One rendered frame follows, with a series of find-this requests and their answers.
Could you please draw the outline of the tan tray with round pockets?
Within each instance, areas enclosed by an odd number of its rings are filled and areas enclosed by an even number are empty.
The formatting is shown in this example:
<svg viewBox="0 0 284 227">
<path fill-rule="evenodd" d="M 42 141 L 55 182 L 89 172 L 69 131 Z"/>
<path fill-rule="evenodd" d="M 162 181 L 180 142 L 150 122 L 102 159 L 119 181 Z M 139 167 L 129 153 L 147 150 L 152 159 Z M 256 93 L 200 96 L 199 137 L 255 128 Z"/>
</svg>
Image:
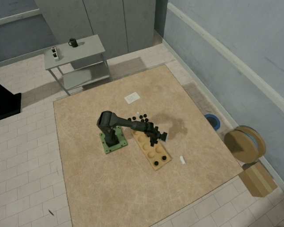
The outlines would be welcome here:
<svg viewBox="0 0 284 227">
<path fill-rule="evenodd" d="M 154 147 L 151 147 L 150 137 L 147 137 L 144 132 L 131 130 L 131 134 L 133 135 L 134 139 L 138 143 L 139 147 L 143 151 L 144 155 L 148 159 L 149 163 L 153 167 L 154 171 L 162 167 L 164 164 L 169 162 L 171 158 L 166 153 L 160 142 L 158 144 L 154 144 Z M 166 160 L 163 160 L 162 157 L 166 156 Z M 155 165 L 154 162 L 157 161 L 159 164 Z"/>
</svg>

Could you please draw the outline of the white sheet of paper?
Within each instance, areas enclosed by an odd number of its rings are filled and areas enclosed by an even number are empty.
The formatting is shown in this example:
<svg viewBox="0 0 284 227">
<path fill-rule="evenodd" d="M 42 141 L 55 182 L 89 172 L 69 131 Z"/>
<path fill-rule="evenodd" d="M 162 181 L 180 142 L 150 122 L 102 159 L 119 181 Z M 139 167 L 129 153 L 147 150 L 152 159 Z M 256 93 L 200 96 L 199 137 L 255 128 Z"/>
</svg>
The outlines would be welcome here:
<svg viewBox="0 0 284 227">
<path fill-rule="evenodd" d="M 127 101 L 128 104 L 130 104 L 139 98 L 140 98 L 139 95 L 136 92 L 134 92 L 129 96 L 125 97 L 125 100 Z"/>
</svg>

